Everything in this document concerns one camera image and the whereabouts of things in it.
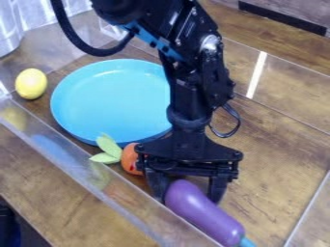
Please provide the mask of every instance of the purple eggplant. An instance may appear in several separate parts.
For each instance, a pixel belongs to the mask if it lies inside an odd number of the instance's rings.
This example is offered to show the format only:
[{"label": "purple eggplant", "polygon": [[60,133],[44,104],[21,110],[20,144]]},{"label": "purple eggplant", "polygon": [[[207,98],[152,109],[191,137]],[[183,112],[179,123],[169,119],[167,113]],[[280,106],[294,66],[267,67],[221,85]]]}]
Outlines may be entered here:
[{"label": "purple eggplant", "polygon": [[254,246],[244,237],[242,224],[208,200],[189,181],[179,179],[169,185],[164,204],[223,246]]}]

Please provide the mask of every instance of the blue plate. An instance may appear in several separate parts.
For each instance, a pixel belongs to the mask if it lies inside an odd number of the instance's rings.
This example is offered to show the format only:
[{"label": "blue plate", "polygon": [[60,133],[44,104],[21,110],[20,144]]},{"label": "blue plate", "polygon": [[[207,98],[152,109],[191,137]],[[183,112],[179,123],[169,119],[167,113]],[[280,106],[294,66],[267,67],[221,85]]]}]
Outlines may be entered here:
[{"label": "blue plate", "polygon": [[107,133],[124,146],[168,132],[168,101],[163,67],[119,59],[68,74],[54,88],[50,110],[58,125],[80,141],[96,145],[96,137]]}]

